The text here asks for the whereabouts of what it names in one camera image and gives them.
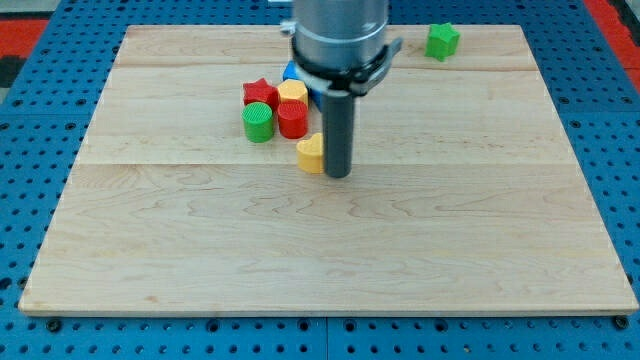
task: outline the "red surface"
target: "red surface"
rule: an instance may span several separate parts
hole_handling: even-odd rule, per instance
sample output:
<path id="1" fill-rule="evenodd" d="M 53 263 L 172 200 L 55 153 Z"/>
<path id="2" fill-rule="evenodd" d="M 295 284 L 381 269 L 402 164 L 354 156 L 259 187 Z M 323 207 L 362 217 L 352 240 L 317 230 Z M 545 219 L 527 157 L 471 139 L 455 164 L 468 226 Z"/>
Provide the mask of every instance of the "red surface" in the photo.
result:
<path id="1" fill-rule="evenodd" d="M 28 58 L 49 20 L 0 20 L 0 57 Z"/>
<path id="2" fill-rule="evenodd" d="M 620 22 L 618 11 L 607 0 L 584 0 L 584 4 L 640 92 L 640 48 L 633 43 L 629 29 Z"/>
<path id="3" fill-rule="evenodd" d="M 278 106 L 280 133 L 287 139 L 299 139 L 307 134 L 307 105 L 300 100 L 288 100 Z"/>
<path id="4" fill-rule="evenodd" d="M 269 85 L 267 80 L 262 78 L 256 82 L 242 84 L 242 87 L 244 88 L 245 105 L 263 102 L 269 105 L 274 113 L 276 112 L 280 96 L 278 95 L 278 89 Z"/>

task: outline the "wood grain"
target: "wood grain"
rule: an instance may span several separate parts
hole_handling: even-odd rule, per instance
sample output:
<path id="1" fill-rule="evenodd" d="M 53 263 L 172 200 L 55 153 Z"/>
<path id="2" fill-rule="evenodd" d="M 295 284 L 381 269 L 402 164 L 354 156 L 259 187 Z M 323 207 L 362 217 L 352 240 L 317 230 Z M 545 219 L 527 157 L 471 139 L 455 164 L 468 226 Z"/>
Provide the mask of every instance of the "wood grain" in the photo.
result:
<path id="1" fill-rule="evenodd" d="M 638 303 L 522 31 L 427 28 L 363 98 L 353 173 L 243 135 L 275 27 L 133 26 L 20 309 L 33 316 L 542 316 Z M 311 128 L 320 129 L 317 109 Z"/>

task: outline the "blue pegboard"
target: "blue pegboard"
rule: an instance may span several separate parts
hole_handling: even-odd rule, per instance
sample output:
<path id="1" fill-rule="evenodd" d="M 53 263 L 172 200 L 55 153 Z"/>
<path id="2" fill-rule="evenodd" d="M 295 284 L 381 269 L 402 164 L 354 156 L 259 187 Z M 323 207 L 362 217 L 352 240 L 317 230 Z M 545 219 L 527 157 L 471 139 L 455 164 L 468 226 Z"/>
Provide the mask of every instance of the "blue pegboard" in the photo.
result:
<path id="1" fill-rule="evenodd" d="M 0 358 L 638 358 L 640 316 L 49 319 L 16 308 L 130 24 L 278 24 L 263 0 L 62 0 L 0 106 Z M 519 24 L 640 294 L 640 99 L 581 1 L 391 0 L 394 24 Z"/>

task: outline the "wooden board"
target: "wooden board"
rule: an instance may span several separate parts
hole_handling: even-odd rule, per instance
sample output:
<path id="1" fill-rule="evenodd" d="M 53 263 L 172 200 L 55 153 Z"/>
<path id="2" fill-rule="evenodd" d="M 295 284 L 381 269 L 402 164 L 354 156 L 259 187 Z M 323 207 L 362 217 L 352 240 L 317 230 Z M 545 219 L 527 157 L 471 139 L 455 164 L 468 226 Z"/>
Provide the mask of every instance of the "wooden board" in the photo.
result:
<path id="1" fill-rule="evenodd" d="M 20 309 L 34 316 L 512 316 L 638 303 L 517 26 L 427 27 L 359 104 L 353 173 L 243 135 L 275 27 L 127 31 Z M 314 130 L 320 128 L 312 111 Z"/>

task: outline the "yellow block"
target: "yellow block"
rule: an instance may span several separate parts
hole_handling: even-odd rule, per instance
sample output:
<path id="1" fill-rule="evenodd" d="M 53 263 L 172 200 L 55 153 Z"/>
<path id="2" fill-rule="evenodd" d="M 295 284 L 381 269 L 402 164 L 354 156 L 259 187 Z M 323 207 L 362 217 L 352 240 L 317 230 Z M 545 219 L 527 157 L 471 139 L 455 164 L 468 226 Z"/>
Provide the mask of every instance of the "yellow block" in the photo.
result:
<path id="1" fill-rule="evenodd" d="M 298 167 L 310 174 L 322 174 L 322 133 L 315 133 L 309 140 L 300 140 L 296 145 Z"/>
<path id="2" fill-rule="evenodd" d="M 300 100 L 309 106 L 309 95 L 307 87 L 300 80 L 287 79 L 278 85 L 278 94 L 280 94 L 280 102 L 287 100 Z"/>

